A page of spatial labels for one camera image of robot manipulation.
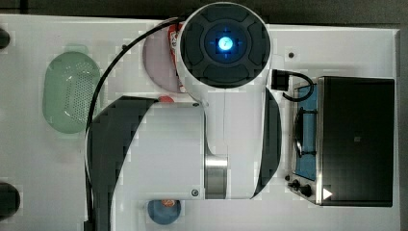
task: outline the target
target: orange object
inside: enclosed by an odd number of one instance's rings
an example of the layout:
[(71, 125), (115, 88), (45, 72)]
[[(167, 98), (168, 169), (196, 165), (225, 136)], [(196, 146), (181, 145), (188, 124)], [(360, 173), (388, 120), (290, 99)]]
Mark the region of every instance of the orange object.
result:
[(175, 200), (170, 200), (170, 199), (165, 199), (165, 200), (162, 200), (162, 204), (165, 207), (173, 207), (176, 204), (176, 201)]
[(174, 100), (170, 96), (164, 95), (164, 96), (159, 97), (159, 102), (161, 102), (161, 103), (174, 103)]

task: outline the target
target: blue object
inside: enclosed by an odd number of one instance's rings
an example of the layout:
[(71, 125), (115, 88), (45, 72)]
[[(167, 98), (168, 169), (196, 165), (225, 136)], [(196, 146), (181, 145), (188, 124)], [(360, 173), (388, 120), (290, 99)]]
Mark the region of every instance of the blue object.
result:
[(219, 49), (223, 51), (230, 50), (233, 45), (234, 45), (234, 42), (228, 37), (222, 37), (218, 41)]
[(153, 221), (158, 224), (171, 224), (180, 217), (181, 203), (176, 200), (176, 204), (172, 207), (166, 207), (161, 200), (151, 200), (147, 205), (147, 212)]
[[(309, 87), (298, 89), (298, 97), (306, 95)], [(306, 111), (313, 111), (318, 109), (318, 88), (315, 85), (313, 94), (306, 100), (301, 101), (297, 105), (297, 110), (303, 108)], [(301, 150), (305, 152), (316, 151), (316, 115), (303, 115), (303, 144)], [(312, 154), (303, 155), (301, 158), (296, 156), (296, 170), (297, 175), (306, 177), (310, 180), (316, 180), (316, 156)]]

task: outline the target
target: black stripe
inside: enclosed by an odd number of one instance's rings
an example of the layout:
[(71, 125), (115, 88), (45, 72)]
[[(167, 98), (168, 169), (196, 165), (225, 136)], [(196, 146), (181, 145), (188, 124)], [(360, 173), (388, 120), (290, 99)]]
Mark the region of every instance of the black stripe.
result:
[(252, 198), (261, 192), (278, 169), (281, 144), (282, 130), (279, 106), (270, 91), (266, 89), (261, 169), (259, 171), (258, 184)]

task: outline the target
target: blue led light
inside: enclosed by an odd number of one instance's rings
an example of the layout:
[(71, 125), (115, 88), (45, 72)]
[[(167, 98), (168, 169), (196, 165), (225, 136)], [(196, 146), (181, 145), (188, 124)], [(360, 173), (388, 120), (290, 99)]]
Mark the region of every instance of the blue led light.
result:
[(230, 50), (233, 45), (234, 45), (234, 42), (228, 37), (222, 37), (218, 41), (219, 49), (223, 51)]

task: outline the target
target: black cable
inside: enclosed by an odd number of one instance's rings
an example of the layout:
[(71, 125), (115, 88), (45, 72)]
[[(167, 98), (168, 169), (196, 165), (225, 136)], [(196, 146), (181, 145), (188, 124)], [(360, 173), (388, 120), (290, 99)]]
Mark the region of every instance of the black cable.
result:
[(288, 99), (288, 100), (290, 100), (292, 102), (301, 102), (303, 100), (306, 100), (307, 98), (309, 98), (312, 95), (313, 90), (314, 90), (314, 84), (313, 84), (312, 80), (309, 77), (307, 77), (306, 75), (301, 74), (301, 73), (296, 73), (296, 72), (291, 72), (291, 71), (285, 71), (285, 72), (288, 75), (296, 76), (296, 77), (299, 77), (301, 79), (306, 80), (309, 83), (309, 92), (307, 92), (307, 94), (305, 96), (300, 97), (300, 98), (292, 98), (292, 97), (288, 96), (286, 93), (283, 93), (284, 98), (286, 98), (286, 99)]
[(87, 193), (87, 210), (88, 210), (88, 221), (90, 223), (93, 223), (93, 205), (92, 205), (92, 191), (91, 191), (91, 184), (90, 184), (90, 180), (89, 180), (89, 176), (88, 176), (88, 171), (87, 171), (87, 167), (85, 167), (85, 190)]
[(96, 105), (96, 101), (98, 99), (99, 92), (101, 91), (102, 86), (103, 86), (106, 78), (108, 77), (109, 73), (111, 73), (112, 69), (117, 64), (117, 62), (119, 62), (120, 58), (122, 58), (126, 54), (126, 52), (128, 52), (133, 46), (135, 46), (141, 40), (146, 39), (148, 36), (152, 35), (153, 33), (157, 32), (157, 31), (160, 31), (160, 30), (164, 29), (165, 27), (168, 27), (168, 26), (173, 25), (173, 24), (178, 24), (179, 22), (182, 22), (184, 20), (185, 20), (185, 17), (180, 16), (180, 17), (175, 18), (174, 20), (171, 20), (171, 21), (165, 22), (163, 24), (160, 24), (160, 25), (154, 27), (153, 29), (150, 29), (149, 31), (147, 31), (143, 35), (139, 36), (135, 40), (133, 40), (131, 43), (129, 43), (129, 45), (123, 45), (122, 46), (122, 50), (115, 57), (115, 59), (111, 62), (111, 64), (108, 66), (108, 68), (105, 70), (104, 74), (102, 75), (102, 77), (100, 78), (100, 80), (98, 82), (98, 85), (96, 86), (95, 92), (93, 93), (93, 97), (92, 97), (92, 100), (90, 101), (90, 106), (89, 106), (86, 131), (88, 131), (90, 123), (92, 122), (93, 111), (95, 109), (95, 105)]

